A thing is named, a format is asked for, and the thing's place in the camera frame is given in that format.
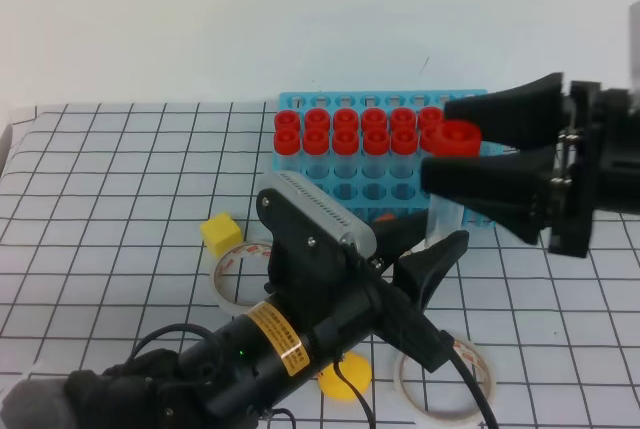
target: tape roll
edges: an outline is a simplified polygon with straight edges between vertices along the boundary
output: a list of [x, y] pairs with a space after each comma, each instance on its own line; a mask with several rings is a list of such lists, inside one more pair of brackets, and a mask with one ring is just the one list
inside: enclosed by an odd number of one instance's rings
[[[482, 392], [489, 405], [493, 403], [496, 394], [496, 377], [493, 368], [487, 360], [482, 356], [478, 348], [469, 340], [457, 334], [451, 334], [455, 338], [453, 348], [460, 355], [463, 361], [469, 362], [476, 369], [476, 378], [480, 383]], [[477, 426], [483, 421], [480, 409], [474, 406], [468, 411], [459, 414], [442, 416], [434, 415], [426, 412], [421, 406], [418, 406], [411, 400], [404, 387], [403, 382], [403, 366], [407, 356], [401, 352], [398, 353], [393, 367], [393, 388], [413, 413], [416, 426], [423, 428], [462, 428]]]
[[229, 316], [239, 316], [246, 313], [258, 302], [252, 304], [240, 304], [225, 298], [220, 292], [220, 283], [223, 273], [228, 273], [236, 265], [240, 266], [240, 261], [245, 257], [269, 258], [271, 256], [271, 244], [268, 242], [243, 242], [225, 252], [216, 266], [209, 271], [209, 283], [211, 291], [218, 306]]

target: black cable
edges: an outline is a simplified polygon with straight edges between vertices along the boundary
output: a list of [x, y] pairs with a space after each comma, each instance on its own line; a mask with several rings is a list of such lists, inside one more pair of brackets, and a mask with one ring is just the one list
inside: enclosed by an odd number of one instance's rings
[[487, 425], [487, 428], [499, 429], [498, 421], [496, 421], [496, 416], [494, 416], [493, 411], [491, 410], [491, 406], [487, 401], [487, 398], [482, 392], [482, 389], [480, 389], [480, 385], [478, 384], [478, 381], [474, 379], [473, 374], [471, 374], [471, 371], [469, 370], [467, 365], [464, 363], [460, 355], [453, 348], [453, 346], [449, 346], [446, 344], [444, 344], [443, 346], [446, 348], [446, 352], [447, 352], [447, 355], [449, 356], [449, 360], [451, 361], [453, 366], [458, 370], [458, 373], [462, 377], [462, 380], [467, 385], [467, 387], [469, 388], [469, 391], [471, 392], [471, 395], [475, 399], [476, 404], [478, 405], [478, 409], [480, 409], [480, 412], [482, 413], [482, 417], [484, 418], [484, 422]]
[[169, 332], [188, 332], [190, 334], [195, 334], [196, 336], [200, 336], [203, 339], [215, 343], [215, 338], [213, 336], [213, 332], [209, 329], [206, 329], [202, 326], [198, 326], [196, 324], [190, 324], [188, 322], [178, 323], [178, 324], [169, 324], [168, 326], [161, 327], [160, 329], [156, 329], [155, 331], [147, 334], [143, 337], [138, 344], [133, 348], [129, 358], [125, 362], [126, 364], [130, 364], [136, 356], [140, 353], [140, 351], [147, 346], [150, 342], [155, 341], [158, 337], [164, 336]]
[[273, 420], [273, 416], [276, 416], [278, 414], [284, 414], [285, 416], [287, 416], [291, 420], [292, 429], [296, 429], [296, 418], [295, 418], [295, 416], [293, 415], [293, 413], [289, 409], [285, 409], [284, 407], [281, 407], [281, 408], [278, 408], [278, 409], [274, 409], [273, 411], [271, 411], [271, 415], [270, 415], [269, 419], [267, 419], [267, 429], [271, 429], [271, 421]]
[[342, 371], [340, 370], [340, 357], [337, 357], [336, 359], [334, 359], [333, 370], [335, 371], [336, 375], [342, 380], [342, 382], [344, 382], [347, 386], [349, 386], [349, 388], [353, 391], [353, 393], [358, 398], [358, 401], [360, 401], [360, 404], [362, 405], [362, 410], [367, 416], [367, 421], [369, 422], [369, 429], [376, 429], [376, 418], [373, 415], [373, 411], [371, 410], [371, 407], [369, 407], [367, 400], [362, 396], [362, 394], [360, 394], [360, 392], [356, 389], [356, 387], [353, 384], [351, 384], [349, 380], [346, 377], [344, 377], [344, 375], [342, 374]]

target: grid paper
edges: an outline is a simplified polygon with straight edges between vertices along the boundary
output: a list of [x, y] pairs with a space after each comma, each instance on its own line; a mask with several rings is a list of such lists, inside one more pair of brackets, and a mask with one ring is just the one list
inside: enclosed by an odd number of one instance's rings
[[[133, 344], [173, 322], [216, 330], [230, 318], [211, 296], [199, 224], [229, 212], [245, 237], [268, 239], [256, 175], [271, 168], [276, 101], [69, 104], [34, 110], [0, 180], [0, 384], [122, 363]], [[585, 260], [548, 254], [504, 229], [470, 228], [467, 254], [427, 315], [490, 359], [502, 427], [640, 427], [640, 217], [596, 214]], [[225, 276], [239, 301], [263, 297], [266, 265]], [[149, 349], [196, 342], [169, 334]], [[395, 352], [375, 337], [355, 350], [374, 383], [380, 427], [411, 424], [395, 403]], [[450, 364], [405, 368], [433, 411], [472, 404]], [[357, 403], [310, 381], [280, 404], [301, 428], [365, 428]], [[273, 427], [290, 427], [289, 422]]]

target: red cap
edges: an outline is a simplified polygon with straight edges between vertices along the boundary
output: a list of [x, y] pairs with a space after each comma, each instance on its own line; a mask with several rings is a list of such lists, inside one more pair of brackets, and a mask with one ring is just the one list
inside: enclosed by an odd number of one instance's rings
[[475, 124], [467, 121], [444, 121], [437, 126], [431, 138], [434, 156], [473, 157], [480, 153], [482, 133]]
[[396, 107], [391, 113], [391, 130], [399, 127], [416, 128], [416, 113], [408, 107]]
[[420, 109], [418, 114], [418, 127], [424, 129], [425, 126], [439, 124], [444, 120], [444, 113], [439, 107], [427, 106]]
[[360, 122], [363, 131], [368, 131], [374, 127], [380, 129], [387, 128], [387, 114], [379, 107], [370, 107], [362, 113]]
[[329, 150], [329, 133], [322, 129], [307, 129], [302, 136], [302, 146], [307, 154], [321, 156]]
[[436, 129], [438, 128], [439, 125], [440, 123], [429, 124], [422, 128], [422, 130], [420, 131], [420, 147], [422, 148], [422, 150], [427, 152], [432, 152], [431, 145], [432, 145], [433, 135], [435, 134]]
[[391, 152], [408, 156], [418, 150], [418, 134], [411, 127], [399, 127], [391, 134]]
[[300, 150], [300, 133], [293, 129], [281, 129], [273, 135], [273, 147], [282, 156], [292, 156]]
[[281, 129], [300, 130], [300, 116], [296, 111], [280, 111], [276, 114], [273, 122], [276, 126], [276, 131], [280, 131]]
[[360, 139], [358, 132], [348, 127], [336, 129], [333, 133], [333, 152], [341, 156], [351, 156], [358, 152]]
[[381, 156], [389, 152], [389, 133], [386, 129], [374, 127], [364, 133], [364, 152]]
[[305, 129], [324, 129], [329, 130], [331, 126], [331, 117], [329, 113], [321, 107], [314, 107], [304, 116]]
[[358, 113], [348, 107], [338, 109], [333, 115], [333, 130], [336, 131], [341, 127], [347, 127], [358, 130]]

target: blue test tube rack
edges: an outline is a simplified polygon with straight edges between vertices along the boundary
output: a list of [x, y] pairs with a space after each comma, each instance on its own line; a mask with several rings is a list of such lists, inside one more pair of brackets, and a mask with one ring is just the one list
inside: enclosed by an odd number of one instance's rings
[[[408, 107], [420, 111], [426, 106], [435, 106], [441, 109], [444, 104], [453, 99], [472, 97], [486, 94], [485, 90], [459, 90], [459, 91], [399, 91], [399, 92], [283, 92], [280, 94], [279, 111], [293, 110], [300, 115], [300, 135], [304, 133], [304, 116], [315, 107], [325, 109], [333, 120], [333, 114], [345, 107], [351, 108], [359, 116], [370, 107], [378, 107], [385, 111], [387, 119], [396, 107]], [[333, 125], [329, 132], [329, 138], [333, 135]], [[366, 177], [362, 173], [362, 167], [366, 162], [363, 152], [363, 134], [359, 130], [360, 150], [354, 156], [357, 165], [356, 174], [349, 179], [336, 176], [334, 165], [338, 157], [333, 153], [330, 144], [329, 171], [320, 179], [311, 179], [324, 192], [338, 200], [344, 207], [354, 213], [360, 219], [371, 222], [376, 218], [393, 214], [401, 217], [429, 207], [430, 197], [420, 189], [420, 163], [426, 156], [418, 148], [413, 156], [413, 173], [408, 178], [398, 179], [391, 174], [391, 166], [394, 162], [392, 154], [380, 156], [380, 165], [384, 168], [384, 175], [377, 179]], [[503, 146], [490, 142], [483, 142], [480, 150], [481, 156], [502, 154]], [[301, 173], [306, 175], [308, 162], [303, 151], [300, 156]], [[279, 158], [273, 158], [273, 170], [282, 169]], [[479, 227], [492, 226], [494, 224], [486, 216], [465, 208], [463, 226], [475, 225]]]

